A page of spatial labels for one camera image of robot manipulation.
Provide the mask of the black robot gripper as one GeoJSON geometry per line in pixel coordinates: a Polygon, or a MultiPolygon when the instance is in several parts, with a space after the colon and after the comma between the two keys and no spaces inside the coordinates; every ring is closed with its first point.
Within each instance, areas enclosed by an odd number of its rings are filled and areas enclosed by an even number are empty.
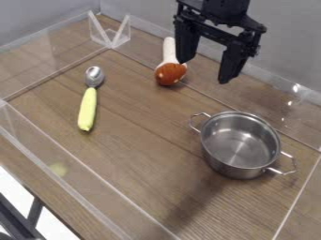
{"type": "Polygon", "coordinates": [[[177,0],[174,15],[175,54],[181,64],[195,56],[199,38],[226,46],[218,82],[226,84],[239,75],[260,48],[266,26],[249,14],[251,0],[177,0]]]}

